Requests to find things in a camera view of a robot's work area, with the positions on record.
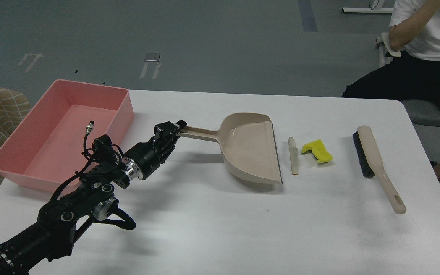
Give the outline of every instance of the white t-shirt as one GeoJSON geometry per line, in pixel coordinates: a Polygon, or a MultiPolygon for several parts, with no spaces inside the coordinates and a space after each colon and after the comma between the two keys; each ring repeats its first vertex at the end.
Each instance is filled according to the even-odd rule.
{"type": "MultiPolygon", "coordinates": [[[[427,0],[396,0],[390,26],[396,26],[408,19],[424,5],[427,0]]],[[[405,45],[410,55],[431,61],[440,61],[440,7],[412,42],[405,45]]]]}

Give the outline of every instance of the dustpan handle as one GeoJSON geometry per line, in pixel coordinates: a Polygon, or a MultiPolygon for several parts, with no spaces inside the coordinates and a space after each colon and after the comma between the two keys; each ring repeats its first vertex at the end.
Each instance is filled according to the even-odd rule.
{"type": "Polygon", "coordinates": [[[201,139],[202,141],[218,142],[216,133],[217,133],[216,131],[210,131],[206,129],[187,126],[184,127],[182,130],[180,130],[178,136],[183,136],[185,138],[188,137],[191,139],[201,139]]]}

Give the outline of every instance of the person's arm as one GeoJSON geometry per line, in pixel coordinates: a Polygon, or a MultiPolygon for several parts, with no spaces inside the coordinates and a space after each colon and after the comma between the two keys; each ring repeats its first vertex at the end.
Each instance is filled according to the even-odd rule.
{"type": "Polygon", "coordinates": [[[399,51],[414,40],[425,28],[425,25],[439,7],[440,0],[427,0],[411,17],[402,21],[397,26],[391,26],[390,48],[394,51],[399,51]]]}

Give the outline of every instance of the gray floor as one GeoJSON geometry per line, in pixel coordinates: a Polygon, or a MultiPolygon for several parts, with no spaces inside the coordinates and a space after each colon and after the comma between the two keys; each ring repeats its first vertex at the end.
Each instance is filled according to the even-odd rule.
{"type": "MultiPolygon", "coordinates": [[[[387,0],[391,7],[394,0],[387,0]]],[[[0,86],[33,105],[56,79],[167,91],[340,96],[377,68],[390,14],[367,0],[0,2],[0,86]],[[140,78],[144,55],[160,52],[140,78]],[[35,56],[18,66],[25,54],[35,56]]],[[[440,129],[416,126],[440,160],[440,129]]]]}

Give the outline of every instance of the black pants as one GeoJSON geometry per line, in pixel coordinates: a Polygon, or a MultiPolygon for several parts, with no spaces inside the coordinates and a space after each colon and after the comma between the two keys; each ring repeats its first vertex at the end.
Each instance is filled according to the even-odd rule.
{"type": "Polygon", "coordinates": [[[440,62],[402,52],[402,57],[347,86],[342,97],[357,99],[424,99],[440,107],[440,62]]]}

